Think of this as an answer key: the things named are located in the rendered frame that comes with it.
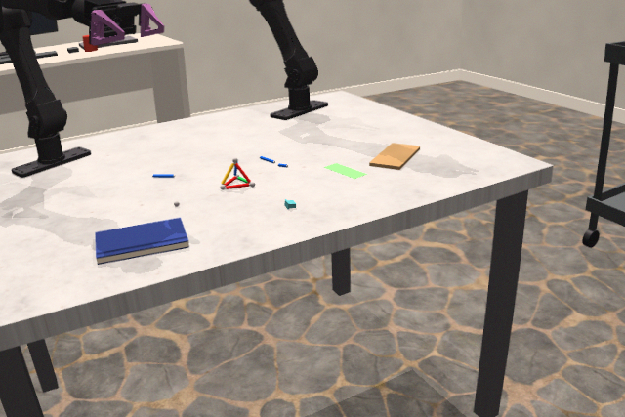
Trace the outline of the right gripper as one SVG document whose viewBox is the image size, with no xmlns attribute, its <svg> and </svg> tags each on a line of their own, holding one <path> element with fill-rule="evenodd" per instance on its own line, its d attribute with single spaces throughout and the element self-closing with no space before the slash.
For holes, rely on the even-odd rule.
<svg viewBox="0 0 625 417">
<path fill-rule="evenodd" d="M 137 26 L 134 25 L 136 15 L 139 15 L 140 37 L 164 33 L 163 23 L 147 3 L 133 2 L 100 6 L 92 9 L 91 19 L 85 18 L 89 25 L 89 43 L 93 46 L 102 45 L 124 40 L 125 35 L 128 34 L 136 34 Z M 158 29 L 150 29 L 149 18 L 154 21 Z"/>
</svg>

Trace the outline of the blue flat rectangular block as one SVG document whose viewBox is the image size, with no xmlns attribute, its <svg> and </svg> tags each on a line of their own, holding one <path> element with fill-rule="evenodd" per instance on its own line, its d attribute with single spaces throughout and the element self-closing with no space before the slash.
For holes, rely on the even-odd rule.
<svg viewBox="0 0 625 417">
<path fill-rule="evenodd" d="M 181 217 L 95 234 L 98 265 L 189 248 Z"/>
</svg>

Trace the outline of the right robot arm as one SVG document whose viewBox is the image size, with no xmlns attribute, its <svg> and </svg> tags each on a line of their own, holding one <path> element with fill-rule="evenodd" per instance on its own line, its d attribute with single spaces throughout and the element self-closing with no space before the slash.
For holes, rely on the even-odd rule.
<svg viewBox="0 0 625 417">
<path fill-rule="evenodd" d="M 29 31 L 32 12 L 55 21 L 73 18 L 89 26 L 85 18 L 91 19 L 93 7 L 124 3 L 123 0 L 0 0 L 0 41 L 21 83 L 29 120 L 27 135 L 35 140 L 38 154 L 37 160 L 12 168 L 12 174 L 25 178 L 92 154 L 80 146 L 62 149 L 59 131 L 64 130 L 67 113 L 50 90 L 34 53 Z"/>
</svg>

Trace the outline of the orange flat rectangular block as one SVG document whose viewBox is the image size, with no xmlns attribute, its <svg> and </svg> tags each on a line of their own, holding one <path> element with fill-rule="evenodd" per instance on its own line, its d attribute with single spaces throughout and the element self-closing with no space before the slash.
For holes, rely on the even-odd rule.
<svg viewBox="0 0 625 417">
<path fill-rule="evenodd" d="M 369 166 L 400 170 L 419 150 L 419 146 L 391 143 L 369 162 Z"/>
</svg>

